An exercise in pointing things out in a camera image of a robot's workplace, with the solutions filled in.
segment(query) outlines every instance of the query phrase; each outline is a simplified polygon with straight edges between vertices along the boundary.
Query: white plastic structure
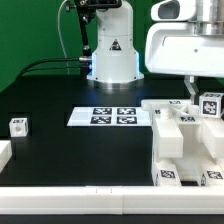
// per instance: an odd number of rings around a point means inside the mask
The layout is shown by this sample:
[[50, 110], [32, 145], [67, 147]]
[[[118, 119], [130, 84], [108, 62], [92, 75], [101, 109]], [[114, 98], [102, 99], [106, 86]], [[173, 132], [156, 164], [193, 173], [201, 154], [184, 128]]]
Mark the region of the white plastic structure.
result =
[[[161, 7], [161, 5], [164, 6], [167, 5], [167, 7], [169, 7], [168, 4], [173, 2], [179, 5], [179, 13], [177, 15], [177, 18], [173, 19], [160, 18], [159, 8]], [[186, 21], [194, 17], [195, 13], [196, 13], [196, 0], [165, 0], [155, 4], [151, 9], [151, 17], [155, 21]]]
[[27, 118], [13, 118], [9, 123], [11, 137], [25, 137], [28, 133]]
[[10, 141], [0, 141], [0, 173], [8, 163], [12, 156], [12, 148]]
[[98, 47], [87, 79], [109, 88], [142, 79], [138, 52], [133, 47], [131, 5], [122, 1], [120, 8], [97, 11], [97, 19]]
[[198, 36], [194, 23], [157, 23], [147, 35], [145, 65], [150, 72], [224, 77], [224, 38]]
[[[189, 100], [143, 100], [142, 108], [152, 117], [154, 185], [181, 186], [181, 181], [195, 181], [198, 186], [216, 186], [221, 193], [224, 121], [200, 117], [199, 106]], [[169, 116], [164, 117], [164, 110]]]

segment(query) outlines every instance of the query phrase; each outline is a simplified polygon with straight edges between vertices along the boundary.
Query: warning sticker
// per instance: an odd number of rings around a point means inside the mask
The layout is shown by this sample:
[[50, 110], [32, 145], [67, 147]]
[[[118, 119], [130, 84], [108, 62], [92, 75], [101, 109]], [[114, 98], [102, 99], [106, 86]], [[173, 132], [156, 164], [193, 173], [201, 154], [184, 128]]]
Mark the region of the warning sticker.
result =
[[110, 47], [111, 51], [121, 51], [120, 44], [118, 43], [117, 39], [114, 40], [113, 44]]

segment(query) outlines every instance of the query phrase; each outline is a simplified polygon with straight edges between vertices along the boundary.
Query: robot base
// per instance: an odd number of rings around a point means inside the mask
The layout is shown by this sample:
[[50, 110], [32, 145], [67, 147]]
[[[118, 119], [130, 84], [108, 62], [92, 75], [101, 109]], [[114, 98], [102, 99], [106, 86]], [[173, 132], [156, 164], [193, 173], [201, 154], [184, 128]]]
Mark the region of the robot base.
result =
[[99, 82], [97, 80], [90, 79], [91, 73], [87, 76], [88, 84], [102, 89], [129, 89], [134, 87], [142, 86], [144, 83], [144, 75], [139, 73], [138, 78], [131, 82], [125, 83], [109, 83], [109, 82]]

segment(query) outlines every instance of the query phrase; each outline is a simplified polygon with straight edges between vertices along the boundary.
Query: white box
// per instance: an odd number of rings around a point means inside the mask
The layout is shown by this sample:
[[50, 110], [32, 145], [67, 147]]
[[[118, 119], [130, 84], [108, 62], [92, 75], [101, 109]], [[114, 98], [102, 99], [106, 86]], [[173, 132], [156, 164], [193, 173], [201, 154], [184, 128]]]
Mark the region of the white box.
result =
[[0, 141], [0, 173], [12, 156], [10, 141]]
[[27, 118], [13, 118], [9, 123], [11, 137], [24, 137], [28, 133]]

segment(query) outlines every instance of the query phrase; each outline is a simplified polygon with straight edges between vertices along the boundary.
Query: white block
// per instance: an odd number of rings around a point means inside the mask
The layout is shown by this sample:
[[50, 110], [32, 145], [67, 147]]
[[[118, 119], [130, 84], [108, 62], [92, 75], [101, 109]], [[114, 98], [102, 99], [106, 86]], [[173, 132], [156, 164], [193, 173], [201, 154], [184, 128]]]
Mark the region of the white block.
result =
[[200, 116], [220, 118], [223, 113], [223, 93], [206, 92], [200, 96], [199, 108]]
[[155, 186], [181, 186], [176, 166], [169, 163], [156, 163]]
[[0, 172], [2, 172], [11, 156], [12, 156], [11, 142], [0, 141]]
[[11, 137], [24, 137], [28, 133], [27, 118], [13, 118], [9, 123]]
[[224, 186], [224, 174], [219, 165], [201, 164], [199, 186]]
[[202, 141], [213, 158], [224, 157], [224, 121], [221, 118], [203, 119]]
[[159, 157], [181, 158], [183, 155], [183, 136], [175, 119], [153, 119], [153, 136]]

